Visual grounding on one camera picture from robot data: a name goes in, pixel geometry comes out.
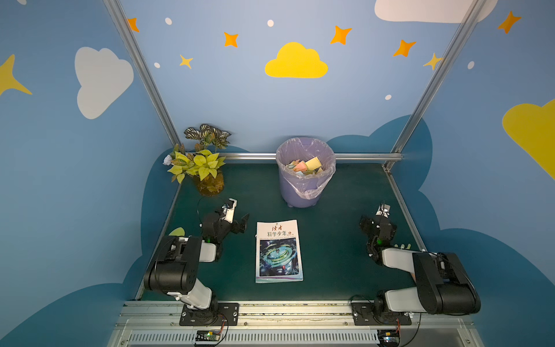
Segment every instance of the artificial plant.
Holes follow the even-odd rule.
[[[196,130],[194,127],[187,128],[184,133],[185,138],[199,141],[195,145],[196,152],[206,149],[211,144],[216,149],[224,149],[228,146],[228,136],[231,135],[229,132],[209,124],[202,124],[199,130]]]
[[[170,153],[165,159],[164,164],[173,165],[168,172],[174,175],[171,181],[177,180],[180,184],[185,178],[185,175],[198,176],[203,181],[208,175],[212,175],[215,179],[218,175],[218,169],[224,165],[225,157],[219,157],[220,153],[212,153],[207,149],[197,152],[197,154],[187,153],[183,145],[175,145],[174,151]]]

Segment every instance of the yellow cloud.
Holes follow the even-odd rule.
[[[503,128],[555,179],[555,100],[545,106],[516,105],[503,116]]]
[[[277,58],[266,64],[271,77],[320,78],[327,73],[326,63],[318,52],[297,42],[289,42],[277,53]]]

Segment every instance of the green table surface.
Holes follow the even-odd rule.
[[[362,294],[373,299],[379,290],[414,286],[409,273],[378,266],[366,254],[366,235],[359,229],[362,214],[376,213],[380,202],[391,206],[397,224],[392,244],[416,242],[387,176],[379,164],[338,164],[337,171],[314,207],[289,208],[279,190],[276,164],[227,164],[222,167],[222,198],[237,202],[235,219],[250,213],[244,234],[230,233],[218,262],[200,263],[198,279],[216,292],[219,300],[346,300]],[[179,192],[168,228],[186,235],[200,235],[197,204],[200,194],[186,178]],[[221,206],[218,197],[204,198],[199,213]],[[293,283],[255,283],[256,222],[296,219],[304,280]],[[145,291],[141,300],[174,300]]]

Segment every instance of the vent grille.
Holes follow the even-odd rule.
[[[194,343],[193,332],[160,330],[134,331],[127,346],[189,345]],[[311,344],[377,344],[376,330],[236,330],[229,331],[222,345],[274,343],[284,345]]]

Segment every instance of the cloud decal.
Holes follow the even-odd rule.
[[[133,67],[108,48],[82,47],[75,54],[81,84],[77,106],[88,119],[100,116],[133,82]]]
[[[555,179],[555,100],[543,107],[521,104],[503,116],[503,128],[553,179]]]
[[[277,58],[266,64],[271,77],[320,78],[327,73],[326,63],[318,52],[297,42],[289,42],[277,53]]]
[[[389,22],[461,23],[473,0],[377,0],[374,12]],[[486,0],[478,16],[481,21],[494,9],[497,0]]]

